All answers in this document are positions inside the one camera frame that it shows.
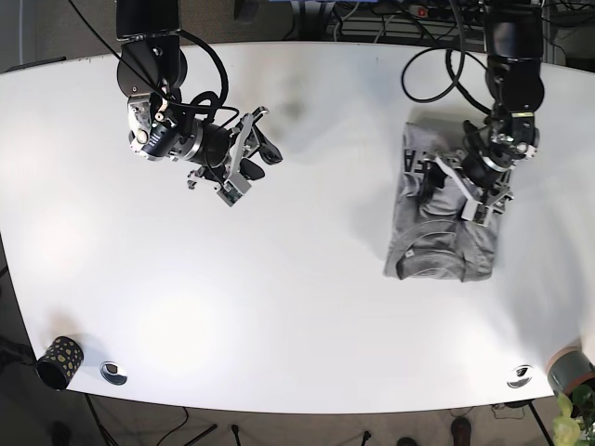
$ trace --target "shoe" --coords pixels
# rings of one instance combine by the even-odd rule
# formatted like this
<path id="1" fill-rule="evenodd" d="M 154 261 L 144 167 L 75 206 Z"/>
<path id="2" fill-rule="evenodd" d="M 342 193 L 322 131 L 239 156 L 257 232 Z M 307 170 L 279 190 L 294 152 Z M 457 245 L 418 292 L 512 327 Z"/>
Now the shoe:
<path id="1" fill-rule="evenodd" d="M 455 419 L 450 425 L 450 431 L 453 434 L 455 446 L 471 445 L 471 423 L 467 418 L 459 416 Z"/>
<path id="2" fill-rule="evenodd" d="M 417 446 L 417 443 L 414 439 L 410 439 L 409 437 L 403 437 L 397 441 L 397 446 Z"/>

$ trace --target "white table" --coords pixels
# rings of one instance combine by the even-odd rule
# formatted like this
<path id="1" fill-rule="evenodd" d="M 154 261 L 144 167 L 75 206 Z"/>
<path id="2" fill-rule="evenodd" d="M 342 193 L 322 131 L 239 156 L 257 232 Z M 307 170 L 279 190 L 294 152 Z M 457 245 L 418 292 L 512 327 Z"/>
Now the white table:
<path id="1" fill-rule="evenodd" d="M 380 413 L 542 397 L 540 368 L 583 335 L 594 352 L 595 77 L 543 67 L 538 156 L 514 175 L 492 280 L 382 275 L 407 120 L 480 115 L 455 91 L 417 106 L 401 91 L 417 48 L 217 46 L 229 104 L 271 109 L 284 162 L 232 209 L 191 191 L 185 163 L 127 147 L 112 57 L 0 76 L 0 230 L 29 337 L 86 354 L 73 390 L 211 409 Z M 186 98 L 218 89 L 185 49 Z M 407 83 L 448 84 L 443 54 Z M 469 60 L 468 90 L 492 104 Z M 224 112 L 219 120 L 225 118 Z M 115 387 L 99 365 L 115 361 Z M 536 367 L 521 389 L 521 364 Z"/>

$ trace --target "gray floor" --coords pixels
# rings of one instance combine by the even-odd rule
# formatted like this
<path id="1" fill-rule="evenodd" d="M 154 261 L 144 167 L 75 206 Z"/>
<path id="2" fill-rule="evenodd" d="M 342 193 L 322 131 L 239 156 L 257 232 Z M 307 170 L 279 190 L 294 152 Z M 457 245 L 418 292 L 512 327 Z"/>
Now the gray floor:
<path id="1" fill-rule="evenodd" d="M 115 3 L 75 1 L 99 33 L 117 48 Z M 66 1 L 44 0 L 37 5 L 37 59 L 57 56 L 75 59 L 106 53 Z M 280 40 L 291 27 L 291 8 L 287 3 L 261 3 L 252 25 L 233 21 L 232 0 L 182 0 L 181 5 L 184 28 L 210 43 Z M 4 263 L 0 253 L 0 268 Z M 0 281 L 0 335 L 27 342 L 8 276 Z M 153 446 L 184 419 L 178 407 L 106 398 L 95 398 L 95 401 L 99 417 L 122 445 Z M 539 400 L 535 405 L 550 426 L 557 414 L 554 399 Z M 50 391 L 24 367 L 10 366 L 0 375 L 0 414 L 2 444 L 49 445 L 47 429 L 54 421 L 71 427 L 73 444 L 101 444 L 83 396 L 69 391 Z M 219 429 L 198 444 L 233 445 L 230 425 L 235 423 L 242 429 L 244 446 L 359 446 L 366 429 L 373 434 L 369 446 L 393 445 L 401 436 L 416 438 L 420 446 L 440 446 L 452 444 L 449 427 L 460 414 L 466 414 L 473 425 L 474 446 L 546 444 L 528 410 L 484 406 L 470 412 L 462 409 L 374 415 L 285 415 L 191 409 L 188 424 L 164 445 L 184 444 L 212 423 L 217 423 Z"/>

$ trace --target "metal bracket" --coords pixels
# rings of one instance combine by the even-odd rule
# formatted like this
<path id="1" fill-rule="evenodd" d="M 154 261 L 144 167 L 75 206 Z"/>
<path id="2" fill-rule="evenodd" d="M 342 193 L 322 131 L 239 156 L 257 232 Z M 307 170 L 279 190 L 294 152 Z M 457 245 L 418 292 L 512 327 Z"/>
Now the metal bracket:
<path id="1" fill-rule="evenodd" d="M 435 152 L 429 154 L 427 159 L 436 163 L 447 176 L 453 179 L 458 189 L 467 199 L 461 215 L 461 218 L 464 220 L 487 227 L 494 212 L 503 214 L 506 210 L 506 201 L 514 199 L 510 187 L 506 182 L 496 183 L 496 193 L 489 190 L 484 194 L 484 197 L 478 198 L 477 191 L 472 189 L 458 173 L 458 168 L 461 166 L 462 160 L 455 155 L 444 156 L 441 152 Z"/>

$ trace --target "chair leg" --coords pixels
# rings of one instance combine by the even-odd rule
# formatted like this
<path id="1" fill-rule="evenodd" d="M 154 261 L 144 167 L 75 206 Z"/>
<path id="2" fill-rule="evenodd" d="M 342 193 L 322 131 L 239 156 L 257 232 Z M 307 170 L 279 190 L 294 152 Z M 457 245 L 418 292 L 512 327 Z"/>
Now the chair leg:
<path id="1" fill-rule="evenodd" d="M 367 430 L 364 432 L 364 436 L 362 437 L 362 446 L 365 446 L 365 444 L 368 442 L 369 439 L 372 438 L 372 434 L 370 432 L 368 432 Z"/>
<path id="2" fill-rule="evenodd" d="M 232 425 L 231 432 L 233 432 L 233 436 L 235 437 L 236 446 L 242 446 L 240 442 L 240 427 L 238 425 Z"/>

